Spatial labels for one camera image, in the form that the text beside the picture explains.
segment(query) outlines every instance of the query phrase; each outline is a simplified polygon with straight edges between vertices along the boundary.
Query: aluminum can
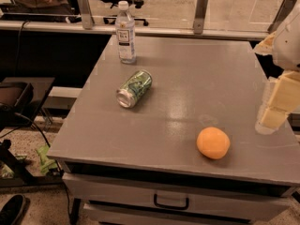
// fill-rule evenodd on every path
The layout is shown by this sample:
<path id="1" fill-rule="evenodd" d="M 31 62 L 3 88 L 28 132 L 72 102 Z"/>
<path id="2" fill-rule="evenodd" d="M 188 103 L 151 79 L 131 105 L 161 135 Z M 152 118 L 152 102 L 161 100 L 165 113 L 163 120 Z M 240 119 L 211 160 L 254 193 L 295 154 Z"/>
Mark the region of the aluminum can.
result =
<path id="1" fill-rule="evenodd" d="M 122 107 L 132 108 L 150 88 L 151 84 L 150 73 L 139 70 L 117 89 L 116 98 Z"/>

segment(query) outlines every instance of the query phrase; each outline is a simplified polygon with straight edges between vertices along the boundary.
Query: white bottle cap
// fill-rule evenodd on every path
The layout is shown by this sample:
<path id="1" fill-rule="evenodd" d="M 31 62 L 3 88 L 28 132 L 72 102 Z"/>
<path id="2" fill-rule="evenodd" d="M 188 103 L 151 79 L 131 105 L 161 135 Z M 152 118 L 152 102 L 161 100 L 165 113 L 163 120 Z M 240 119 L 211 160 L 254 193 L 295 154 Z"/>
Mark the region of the white bottle cap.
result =
<path id="1" fill-rule="evenodd" d="M 129 8 L 128 1 L 120 1 L 118 6 L 120 10 L 127 10 Z"/>

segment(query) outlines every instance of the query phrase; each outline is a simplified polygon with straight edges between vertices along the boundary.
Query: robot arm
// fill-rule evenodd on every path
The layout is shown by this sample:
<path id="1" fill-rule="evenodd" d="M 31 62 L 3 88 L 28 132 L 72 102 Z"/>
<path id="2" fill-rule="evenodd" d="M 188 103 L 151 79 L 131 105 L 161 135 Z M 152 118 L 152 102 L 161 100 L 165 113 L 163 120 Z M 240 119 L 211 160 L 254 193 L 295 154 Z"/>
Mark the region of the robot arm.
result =
<path id="1" fill-rule="evenodd" d="M 274 64 L 284 69 L 266 84 L 255 126 L 259 133 L 271 134 L 300 106 L 300 5 L 254 51 L 272 54 Z"/>

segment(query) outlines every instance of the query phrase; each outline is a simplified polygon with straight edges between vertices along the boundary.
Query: wire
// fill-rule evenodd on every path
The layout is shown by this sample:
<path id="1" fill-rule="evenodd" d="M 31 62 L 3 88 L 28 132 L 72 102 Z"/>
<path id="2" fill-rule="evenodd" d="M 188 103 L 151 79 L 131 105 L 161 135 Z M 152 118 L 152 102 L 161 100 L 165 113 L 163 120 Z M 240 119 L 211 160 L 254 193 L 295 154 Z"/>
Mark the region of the wire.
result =
<path id="1" fill-rule="evenodd" d="M 31 122 L 37 128 L 37 130 L 41 133 L 41 135 L 43 136 L 43 138 L 44 138 L 46 144 L 48 145 L 48 147 L 51 147 L 49 141 L 47 140 L 47 138 L 45 136 L 45 134 L 43 133 L 43 131 L 39 128 L 39 126 L 33 120 L 31 120 L 29 117 L 26 117 L 26 116 L 24 116 L 20 113 L 17 113 L 17 112 L 15 112 L 14 114 L 18 117 L 21 117 L 22 119 L 25 119 L 25 120 Z M 57 169 L 58 169 L 59 173 L 62 175 L 63 173 L 62 173 L 62 170 L 59 167 L 58 162 L 57 161 L 55 161 L 55 162 L 57 164 Z M 67 188 L 67 185 L 65 183 L 64 183 L 64 189 L 65 189 L 65 192 L 66 192 L 66 195 L 67 195 L 67 214 L 68 214 L 68 217 L 70 219 L 70 212 L 69 212 L 70 202 L 69 202 L 68 188 Z"/>
<path id="2" fill-rule="evenodd" d="M 21 32 L 24 28 L 24 26 L 30 23 L 29 20 L 26 20 L 22 23 L 20 29 L 19 29 L 19 33 L 18 33 L 18 43 L 17 43 L 17 53 L 16 53 L 16 63 L 15 63 L 15 69 L 14 69 L 14 73 L 13 75 L 16 77 L 17 75 L 17 71 L 18 71 L 18 66 L 19 66 L 19 59 L 20 59 L 20 47 L 21 47 Z"/>
<path id="3" fill-rule="evenodd" d="M 12 129 L 11 131 L 9 131 L 9 132 L 7 132 L 6 134 L 3 134 L 2 136 L 0 136 L 0 139 L 3 139 L 4 137 L 6 137 L 9 133 L 11 133 L 11 132 L 13 132 L 13 131 L 15 131 L 15 130 L 18 130 L 18 129 L 20 129 L 21 127 L 16 127 L 16 128 L 14 128 L 14 129 Z"/>
<path id="4" fill-rule="evenodd" d="M 36 127 L 36 129 L 40 132 L 40 134 L 43 136 L 43 138 L 44 138 L 46 144 L 48 145 L 48 147 L 51 147 L 51 146 L 50 146 L 50 143 L 49 143 L 49 141 L 48 141 L 48 139 L 47 139 L 46 136 L 45 136 L 45 134 L 43 133 L 43 131 L 39 128 L 39 126 L 38 126 L 33 120 L 31 120 L 29 117 L 26 117 L 26 116 L 24 116 L 24 115 L 22 115 L 22 114 L 20 114 L 20 113 L 17 113 L 17 112 L 15 112 L 14 114 L 15 114 L 16 116 L 21 117 L 22 119 L 25 119 L 25 120 L 31 122 L 31 123 Z"/>

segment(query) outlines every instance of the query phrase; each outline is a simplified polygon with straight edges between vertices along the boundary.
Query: water bottle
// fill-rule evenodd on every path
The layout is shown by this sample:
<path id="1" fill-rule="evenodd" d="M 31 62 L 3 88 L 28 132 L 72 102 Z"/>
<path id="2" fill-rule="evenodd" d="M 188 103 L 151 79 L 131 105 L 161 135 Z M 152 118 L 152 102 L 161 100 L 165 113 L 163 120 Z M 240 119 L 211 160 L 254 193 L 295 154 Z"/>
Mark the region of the water bottle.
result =
<path id="1" fill-rule="evenodd" d="M 115 33 L 118 41 L 119 57 L 122 63 L 133 64 L 135 53 L 135 22 L 128 8 L 127 1 L 120 1 L 119 14 L 115 20 Z"/>

